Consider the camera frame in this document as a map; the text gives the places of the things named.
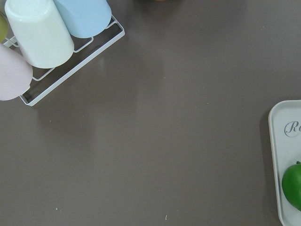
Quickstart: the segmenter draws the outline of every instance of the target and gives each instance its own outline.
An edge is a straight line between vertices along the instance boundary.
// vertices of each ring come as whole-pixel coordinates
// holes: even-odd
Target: cup
[[[6,2],[6,0],[0,0],[0,13],[6,17],[5,9],[4,9],[5,2]]]
[[[0,42],[3,42],[5,40],[7,34],[8,34],[8,22],[0,14]]]
[[[0,44],[0,100],[23,94],[32,81],[32,66],[23,57]]]
[[[110,23],[112,11],[106,0],[54,0],[68,31],[77,38],[90,38]]]
[[[53,0],[7,0],[5,12],[31,65],[53,68],[72,56],[74,43]]]

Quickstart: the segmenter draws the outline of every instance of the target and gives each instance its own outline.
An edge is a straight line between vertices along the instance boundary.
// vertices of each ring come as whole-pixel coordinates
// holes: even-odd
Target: dish rack
[[[105,51],[124,35],[124,28],[118,20],[112,16],[109,25],[100,34],[88,39],[72,37],[75,50],[71,58],[63,65],[51,69],[33,67],[33,79],[30,87],[20,98],[26,105],[34,106],[52,90],[71,77],[76,71]],[[20,52],[15,37],[9,39],[4,45]]]

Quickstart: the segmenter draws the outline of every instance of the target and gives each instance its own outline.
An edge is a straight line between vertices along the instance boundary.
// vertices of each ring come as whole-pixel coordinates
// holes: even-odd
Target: gray table
[[[267,118],[301,99],[301,2],[108,2],[124,38],[0,103],[0,225],[280,226]]]

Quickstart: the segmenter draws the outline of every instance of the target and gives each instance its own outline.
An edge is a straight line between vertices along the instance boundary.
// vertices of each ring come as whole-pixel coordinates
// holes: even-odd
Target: light green cup
[[[3,42],[8,34],[8,22],[0,14],[0,42]]]

